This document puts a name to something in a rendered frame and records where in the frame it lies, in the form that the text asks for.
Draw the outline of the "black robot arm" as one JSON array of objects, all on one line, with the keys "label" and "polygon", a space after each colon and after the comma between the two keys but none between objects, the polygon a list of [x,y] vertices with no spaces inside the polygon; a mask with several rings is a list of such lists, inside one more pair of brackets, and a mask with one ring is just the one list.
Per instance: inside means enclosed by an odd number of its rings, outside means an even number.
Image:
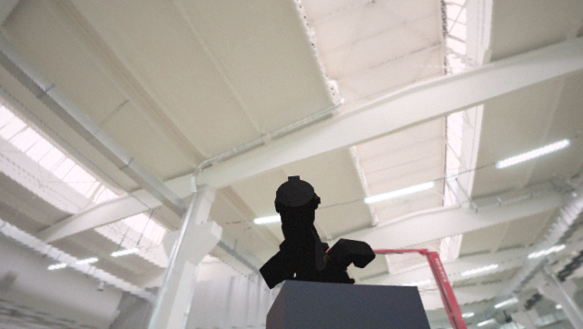
[{"label": "black robot arm", "polygon": [[[288,181],[280,185],[274,201],[275,210],[280,214],[284,241],[278,251],[259,269],[270,289],[284,280],[292,280],[294,273],[304,265],[315,264],[310,250],[297,239],[306,234],[319,236],[314,225],[315,210],[321,198],[314,188],[299,175],[288,176]],[[295,240],[296,239],[296,240]]]}]

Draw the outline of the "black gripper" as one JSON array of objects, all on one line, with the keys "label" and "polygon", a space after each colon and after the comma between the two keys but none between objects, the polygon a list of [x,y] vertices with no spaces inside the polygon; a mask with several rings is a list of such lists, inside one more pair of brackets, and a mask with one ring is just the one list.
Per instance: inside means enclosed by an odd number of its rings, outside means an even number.
[{"label": "black gripper", "polygon": [[354,278],[349,278],[347,267],[354,263],[354,267],[364,268],[375,259],[375,253],[364,241],[355,241],[340,238],[330,248],[322,242],[316,234],[306,234],[297,238],[311,252],[315,264],[304,265],[292,280],[319,282],[329,284],[355,284]]}]

